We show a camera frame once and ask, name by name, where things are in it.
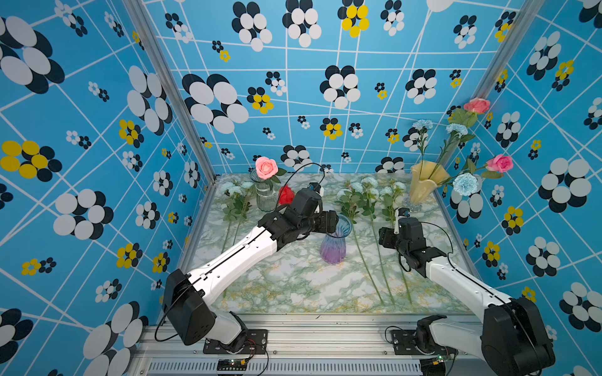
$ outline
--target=black cable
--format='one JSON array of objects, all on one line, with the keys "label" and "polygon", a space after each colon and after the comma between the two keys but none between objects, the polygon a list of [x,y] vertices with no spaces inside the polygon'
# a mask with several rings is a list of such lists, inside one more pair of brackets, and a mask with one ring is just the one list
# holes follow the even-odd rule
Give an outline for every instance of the black cable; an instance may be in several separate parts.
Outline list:
[{"label": "black cable", "polygon": [[267,344],[265,346],[263,346],[263,349],[265,351],[265,356],[267,356],[267,362],[265,363],[265,367],[264,367],[263,371],[261,371],[257,376],[261,376],[267,369],[267,365],[270,364],[270,355],[267,353]]},{"label": "black cable", "polygon": [[165,321],[165,318],[167,317],[167,314],[169,313],[169,311],[172,309],[173,305],[176,304],[176,302],[192,287],[194,286],[195,283],[197,283],[202,277],[197,278],[196,281],[194,281],[193,283],[190,284],[190,286],[188,286],[187,288],[184,289],[184,291],[182,291],[182,293],[173,300],[173,302],[171,303],[171,305],[169,306],[169,308],[167,309],[167,311],[165,311],[165,313],[163,314],[163,317],[161,318],[161,320],[159,320],[159,324],[157,324],[157,327],[155,328],[155,341],[157,342],[165,342],[170,340],[171,338],[174,338],[175,336],[177,336],[178,334],[174,334],[171,337],[168,338],[164,338],[164,339],[158,339],[157,338],[157,332],[159,331],[159,327],[161,325],[163,325],[163,322]]},{"label": "black cable", "polygon": [[402,264],[402,254],[398,253],[397,255],[399,256],[399,266],[403,269],[404,272],[410,273],[412,271],[412,268],[410,268],[410,269],[407,270],[406,268],[403,267],[403,264]]},{"label": "black cable", "polygon": [[[284,183],[284,185],[282,186],[283,189],[280,189],[280,192],[278,192],[278,198],[276,199],[276,206],[274,207],[274,211],[276,211],[276,209],[278,208],[278,203],[280,202],[280,195],[282,194],[282,191],[284,190],[284,187],[288,184],[288,182],[291,180],[291,178],[297,173],[299,172],[299,170],[301,170],[301,168],[306,167],[306,166],[310,166],[315,164],[316,166],[322,168],[321,165],[315,163],[315,162],[310,162],[307,164],[302,165],[301,167],[299,167],[297,170],[295,170],[294,173],[291,174],[291,176],[289,176],[289,178],[287,179],[287,181]],[[326,170],[322,171],[322,179],[320,180],[320,182],[318,183],[319,185],[321,185],[322,181],[324,180],[324,178],[326,177]]]},{"label": "black cable", "polygon": [[453,356],[453,360],[451,361],[451,367],[450,369],[445,373],[445,376],[449,376],[450,372],[452,371],[451,369],[453,368],[454,363],[456,363],[456,357],[458,356],[458,354]]},{"label": "black cable", "polygon": [[389,340],[386,338],[386,331],[387,331],[387,330],[389,330],[389,328],[397,328],[397,329],[399,329],[399,330],[401,330],[401,331],[404,331],[406,334],[408,334],[408,335],[409,335],[409,333],[408,333],[408,332],[407,332],[405,329],[402,329],[402,328],[400,328],[400,327],[396,327],[395,325],[389,325],[389,326],[387,326],[387,327],[386,327],[386,329],[385,329],[385,341],[389,342],[391,345],[393,345],[393,342],[392,342],[392,341],[389,341]]},{"label": "black cable", "polygon": [[[453,253],[453,243],[452,243],[452,239],[450,238],[449,234],[447,233],[447,231],[445,231],[441,226],[434,224],[434,223],[430,223],[430,222],[422,222],[421,223],[427,223],[427,224],[432,224],[433,226],[437,226],[439,227],[447,236],[447,239],[450,242],[450,246],[451,246],[451,252]],[[516,322],[518,323],[518,325],[521,327],[523,333],[525,334],[525,337],[527,337],[527,340],[529,340],[529,344],[531,345],[531,348],[533,349],[533,353],[535,354],[535,357],[537,358],[537,363],[539,365],[539,372],[537,373],[536,376],[541,376],[541,373],[543,372],[544,368],[541,365],[541,361],[539,359],[539,356],[537,355],[537,351],[535,350],[535,345],[533,344],[533,341],[531,341],[531,337],[529,336],[529,334],[527,333],[527,330],[525,329],[525,327],[523,326],[523,323],[518,319],[516,313],[514,313],[514,311],[510,308],[510,306],[508,306],[508,304],[506,304],[505,301],[503,301],[502,299],[500,299],[500,297],[498,297],[497,295],[495,295],[493,292],[489,291],[488,288],[484,287],[483,285],[481,285],[479,282],[475,281],[474,279],[468,277],[466,274],[462,273],[460,271],[460,269],[456,268],[451,262],[450,260],[450,253],[447,253],[447,262],[450,264],[450,266],[454,269],[454,271],[457,271],[458,273],[460,273],[461,275],[463,275],[465,278],[470,279],[472,282],[474,282],[476,285],[480,286],[482,289],[484,289],[486,292],[489,293],[489,295],[495,297],[497,300],[501,301],[501,303],[504,305],[504,307],[506,308],[506,310],[508,311],[509,314],[511,314],[514,317],[514,320],[516,320]]]}]

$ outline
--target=green leaf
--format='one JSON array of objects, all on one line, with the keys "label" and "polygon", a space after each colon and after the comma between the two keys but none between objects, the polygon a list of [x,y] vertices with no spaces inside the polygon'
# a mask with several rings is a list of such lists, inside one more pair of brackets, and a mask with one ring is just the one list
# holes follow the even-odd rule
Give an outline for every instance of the green leaf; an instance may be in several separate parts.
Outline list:
[{"label": "green leaf", "polygon": [[477,170],[477,166],[470,158],[466,159],[466,163],[468,164],[468,169],[470,170],[470,173],[474,174],[474,172]]},{"label": "green leaf", "polygon": [[504,174],[501,174],[497,171],[485,171],[481,173],[481,177],[484,177],[485,179],[499,179],[504,177]]},{"label": "green leaf", "polygon": [[470,140],[472,140],[475,137],[476,137],[476,135],[464,135],[464,136],[460,137],[460,142],[461,143],[466,143],[466,142],[469,142]]},{"label": "green leaf", "polygon": [[470,116],[468,117],[468,120],[467,120],[466,124],[464,124],[464,125],[466,126],[466,128],[470,128],[476,122],[477,122],[477,113],[476,112],[470,112]]}]

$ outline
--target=flower in vase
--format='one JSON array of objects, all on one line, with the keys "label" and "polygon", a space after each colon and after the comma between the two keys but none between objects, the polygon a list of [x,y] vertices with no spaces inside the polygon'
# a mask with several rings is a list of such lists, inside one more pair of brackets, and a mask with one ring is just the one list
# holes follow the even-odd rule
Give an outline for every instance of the flower in vase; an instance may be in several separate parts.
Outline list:
[{"label": "flower in vase", "polygon": [[433,122],[431,122],[430,120],[420,119],[414,123],[413,127],[416,129],[433,129]]},{"label": "flower in vase", "polygon": [[257,169],[257,176],[261,179],[269,179],[278,172],[276,161],[266,156],[257,158],[257,161],[255,161],[255,168]]},{"label": "flower in vase", "polygon": [[359,182],[351,183],[351,188],[356,192],[364,193],[364,186]]},{"label": "flower in vase", "polygon": [[347,188],[343,188],[340,191],[338,191],[337,192],[337,200],[340,200],[341,197],[343,197],[346,192],[351,192],[351,190],[348,190]]},{"label": "flower in vase", "polygon": [[362,179],[362,184],[369,186],[378,186],[378,181],[376,181],[375,178],[368,176]]},{"label": "flower in vase", "polygon": [[478,191],[477,178],[470,173],[461,174],[453,181],[453,190],[462,196],[470,196]]},{"label": "flower in vase", "polygon": [[462,124],[452,123],[445,127],[447,133],[452,133],[453,131],[458,132],[460,135],[464,136],[468,134],[468,129],[466,126]]}]

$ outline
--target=yellow fluted vase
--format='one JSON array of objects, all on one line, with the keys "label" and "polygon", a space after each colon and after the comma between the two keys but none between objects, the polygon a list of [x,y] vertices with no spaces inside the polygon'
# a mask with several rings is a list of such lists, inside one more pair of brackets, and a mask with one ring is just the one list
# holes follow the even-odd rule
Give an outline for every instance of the yellow fluted vase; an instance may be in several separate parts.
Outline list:
[{"label": "yellow fluted vase", "polygon": [[441,182],[450,177],[443,166],[430,161],[413,165],[411,170],[410,202],[413,205],[423,203],[436,188],[441,186]]}]

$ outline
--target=light blue carnation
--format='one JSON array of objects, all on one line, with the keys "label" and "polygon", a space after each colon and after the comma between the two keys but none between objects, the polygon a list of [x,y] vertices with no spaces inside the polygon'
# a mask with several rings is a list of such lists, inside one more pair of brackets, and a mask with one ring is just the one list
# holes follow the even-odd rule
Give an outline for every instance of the light blue carnation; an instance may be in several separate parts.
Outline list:
[{"label": "light blue carnation", "polygon": [[374,199],[378,199],[378,190],[376,188],[370,188],[368,190]]},{"label": "light blue carnation", "polygon": [[385,188],[382,188],[380,190],[381,196],[384,196],[385,194],[388,194],[389,196],[393,196],[393,190],[391,189],[390,186],[386,186]]},{"label": "light blue carnation", "polygon": [[340,200],[341,197],[343,197],[345,195],[345,192],[351,192],[351,190],[348,190],[347,188],[343,188],[340,191],[337,192],[337,200]]},{"label": "light blue carnation", "polygon": [[230,188],[232,188],[234,186],[234,184],[232,184],[232,182],[225,182],[224,184],[222,184],[222,186],[220,187],[220,192],[221,194],[225,194],[226,191],[229,191]]},{"label": "light blue carnation", "polygon": [[359,182],[351,183],[351,188],[353,188],[356,192],[364,193],[364,186]]},{"label": "light blue carnation", "polygon": [[234,194],[234,193],[238,193],[238,194],[243,194],[243,190],[240,189],[239,186],[232,186],[230,189],[228,189],[228,191],[230,192],[230,194]]},{"label": "light blue carnation", "polygon": [[378,181],[373,177],[365,177],[362,179],[362,184],[369,186],[378,186]]},{"label": "light blue carnation", "polygon": [[453,190],[462,196],[470,196],[478,191],[477,178],[470,173],[461,174],[453,181]]},{"label": "light blue carnation", "polygon": [[416,129],[420,129],[420,128],[433,129],[433,122],[431,122],[430,120],[420,119],[414,123],[414,128],[416,128]]},{"label": "light blue carnation", "polygon": [[406,185],[402,182],[395,182],[394,184],[398,189],[405,191],[406,190]]},{"label": "light blue carnation", "polygon": [[447,130],[447,133],[452,133],[453,131],[456,131],[460,134],[460,136],[468,134],[468,129],[462,124],[452,123],[449,124],[445,129]]}]

